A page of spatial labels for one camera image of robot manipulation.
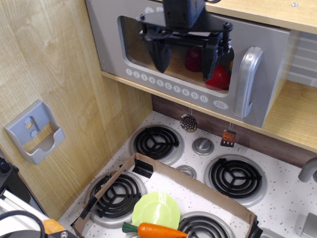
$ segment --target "black coil burner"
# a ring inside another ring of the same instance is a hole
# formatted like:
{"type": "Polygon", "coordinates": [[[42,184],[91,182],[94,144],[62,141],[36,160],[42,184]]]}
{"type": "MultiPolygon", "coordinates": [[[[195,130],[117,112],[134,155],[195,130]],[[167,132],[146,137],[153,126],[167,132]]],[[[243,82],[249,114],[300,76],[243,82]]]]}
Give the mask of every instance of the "black coil burner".
{"type": "Polygon", "coordinates": [[[256,193],[262,176],[250,164],[240,160],[219,159],[210,172],[216,189],[231,198],[246,198],[256,193]]]}
{"type": "MultiPolygon", "coordinates": [[[[101,185],[109,180],[106,176],[95,187],[95,193],[101,189],[101,185]]],[[[97,214],[100,218],[118,218],[133,211],[134,205],[140,200],[141,193],[137,183],[128,175],[120,175],[111,187],[97,202],[97,214]]]]}
{"type": "Polygon", "coordinates": [[[190,216],[184,218],[178,229],[188,234],[187,238],[230,238],[226,229],[215,219],[207,216],[190,216]]]}
{"type": "Polygon", "coordinates": [[[178,145],[177,136],[171,130],[159,126],[144,129],[134,140],[137,152],[155,160],[164,158],[178,145]]]}

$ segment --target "stove knob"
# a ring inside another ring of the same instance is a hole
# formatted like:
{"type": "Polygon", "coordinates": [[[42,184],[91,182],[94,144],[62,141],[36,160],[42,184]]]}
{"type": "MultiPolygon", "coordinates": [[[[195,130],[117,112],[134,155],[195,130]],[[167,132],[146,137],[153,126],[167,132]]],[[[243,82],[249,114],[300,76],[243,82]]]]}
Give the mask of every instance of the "stove knob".
{"type": "Polygon", "coordinates": [[[0,157],[0,176],[5,176],[9,174],[12,170],[12,165],[5,161],[3,158],[0,157]]]}
{"type": "Polygon", "coordinates": [[[209,155],[213,152],[214,145],[212,141],[207,138],[199,138],[194,141],[192,148],[196,154],[209,155]]]}

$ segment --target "plastic holder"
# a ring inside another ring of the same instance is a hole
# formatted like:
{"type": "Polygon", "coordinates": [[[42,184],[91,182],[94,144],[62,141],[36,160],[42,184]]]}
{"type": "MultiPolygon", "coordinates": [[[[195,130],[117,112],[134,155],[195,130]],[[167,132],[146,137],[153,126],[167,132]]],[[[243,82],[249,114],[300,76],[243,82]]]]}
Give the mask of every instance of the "plastic holder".
{"type": "Polygon", "coordinates": [[[29,106],[9,122],[4,129],[22,157],[35,165],[38,165],[65,139],[64,132],[56,123],[50,108],[41,100],[37,100],[29,106]],[[52,133],[44,138],[30,153],[27,152],[23,145],[36,137],[48,123],[52,133]]]}

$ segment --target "brown backsplash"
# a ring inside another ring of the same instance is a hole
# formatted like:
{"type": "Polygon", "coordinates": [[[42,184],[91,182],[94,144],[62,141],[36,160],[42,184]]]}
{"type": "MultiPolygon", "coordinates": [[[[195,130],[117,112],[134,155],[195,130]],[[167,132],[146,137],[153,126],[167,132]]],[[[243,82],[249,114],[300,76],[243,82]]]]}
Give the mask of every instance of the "brown backsplash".
{"type": "MultiPolygon", "coordinates": [[[[189,108],[167,99],[152,95],[153,111],[162,113],[174,119],[180,119],[182,115],[189,113],[189,108]]],[[[193,116],[197,120],[198,127],[217,136],[222,136],[225,129],[229,129],[229,122],[209,116],[193,110],[193,116]]],[[[237,133],[235,142],[285,161],[297,167],[302,167],[309,159],[317,157],[317,154],[303,148],[288,144],[258,132],[234,125],[233,131],[237,133]]]]}

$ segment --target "orange object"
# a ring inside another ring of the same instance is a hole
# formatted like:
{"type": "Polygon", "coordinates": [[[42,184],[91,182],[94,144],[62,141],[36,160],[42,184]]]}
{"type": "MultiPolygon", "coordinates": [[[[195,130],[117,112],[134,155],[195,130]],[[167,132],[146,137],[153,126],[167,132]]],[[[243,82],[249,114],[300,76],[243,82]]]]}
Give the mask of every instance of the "orange object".
{"type": "Polygon", "coordinates": [[[122,231],[138,232],[140,238],[185,238],[187,234],[169,227],[151,223],[141,223],[139,227],[124,223],[122,231]]]}
{"type": "Polygon", "coordinates": [[[65,228],[60,223],[58,223],[57,221],[53,219],[44,220],[43,225],[44,225],[45,233],[47,235],[50,235],[56,232],[62,232],[65,230],[65,228]]]}

